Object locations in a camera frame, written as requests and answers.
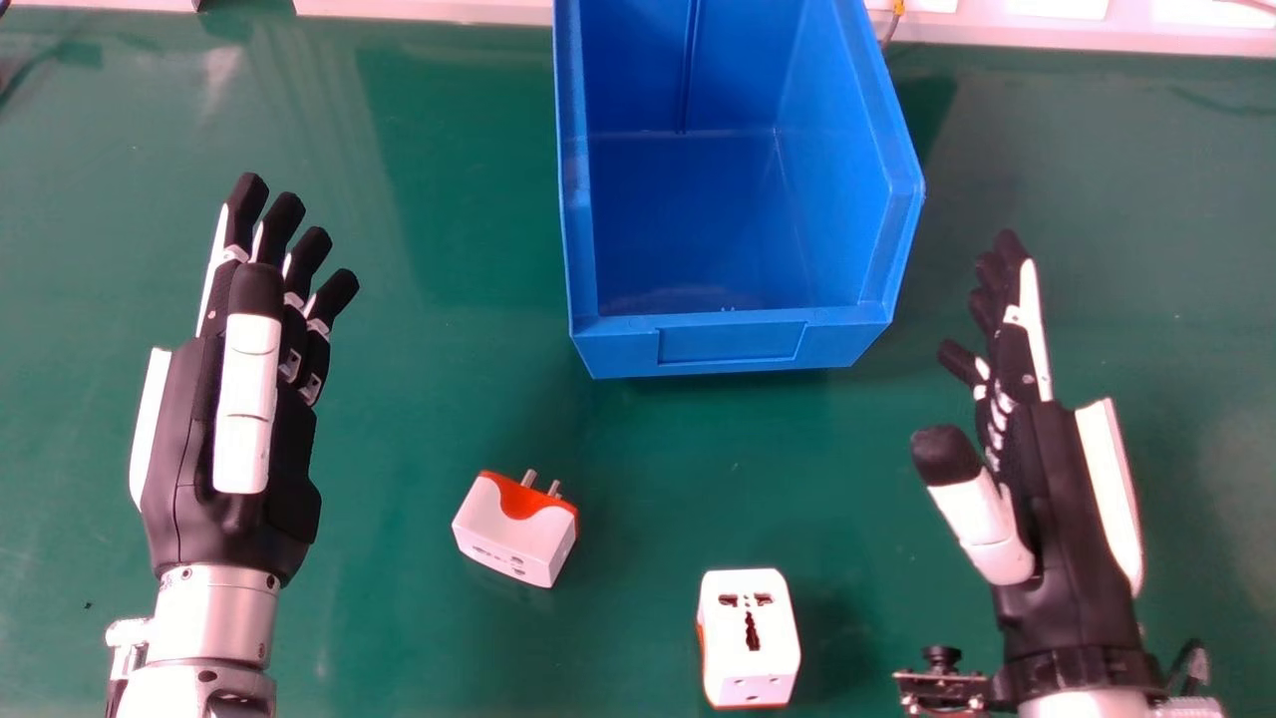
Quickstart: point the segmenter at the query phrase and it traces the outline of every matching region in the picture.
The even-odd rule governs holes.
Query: robotic hand
[[[986,358],[947,339],[939,362],[975,399],[983,459],[953,426],[912,436],[912,460],[975,569],[993,589],[1004,666],[989,681],[956,671],[961,653],[925,650],[930,670],[896,673],[912,715],[1145,718],[1221,715],[1217,703],[1166,700],[1143,649],[1134,597],[1143,583],[1138,510],[1110,399],[1054,400],[1036,265],[1011,231],[976,263],[970,310]],[[1205,676],[1205,654],[1184,694]]]
[[[107,718],[274,715],[271,661],[279,589],[319,529],[310,483],[315,413],[333,319],[359,291],[305,207],[240,177],[222,205],[195,335],[153,348],[129,490],[160,580],[151,619],[116,621]]]

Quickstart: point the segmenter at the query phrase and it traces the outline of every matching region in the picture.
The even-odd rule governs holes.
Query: green tabletop surface
[[[703,717],[701,575],[776,566],[795,717],[898,714],[925,644],[994,671],[986,587],[909,460],[971,423],[935,365],[971,267],[1039,256],[1060,398],[1115,398],[1139,617],[1276,703],[1276,64],[893,46],[929,196],[892,328],[843,371],[595,383],[567,334],[544,28],[18,8],[0,20],[0,715],[101,714],[102,630],[156,584],[126,464],[148,349],[190,335],[240,172],[364,291],[333,333],[319,542],[283,592],[296,717]],[[470,564],[475,474],[560,480],[553,592]]]

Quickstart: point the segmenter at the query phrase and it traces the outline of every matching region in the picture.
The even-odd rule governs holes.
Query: robot's left hand
[[[328,379],[333,319],[359,289],[338,269],[310,293],[332,247],[305,207],[240,177],[222,205],[195,335],[153,348],[129,467],[156,576],[216,564],[286,584],[319,529],[310,482],[314,406]]]

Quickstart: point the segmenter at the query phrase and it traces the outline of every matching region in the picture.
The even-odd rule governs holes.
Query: blue storage box
[[[847,367],[923,179],[863,0],[558,0],[572,338],[595,379]]]

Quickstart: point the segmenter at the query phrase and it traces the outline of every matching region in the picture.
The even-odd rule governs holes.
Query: plug adapter
[[[577,510],[559,494],[532,488],[536,472],[522,482],[481,472],[461,504],[452,533],[461,553],[526,584],[550,588],[579,533]]]
[[[704,696],[713,708],[781,708],[789,703],[801,647],[789,584],[780,571],[706,573],[695,633]]]

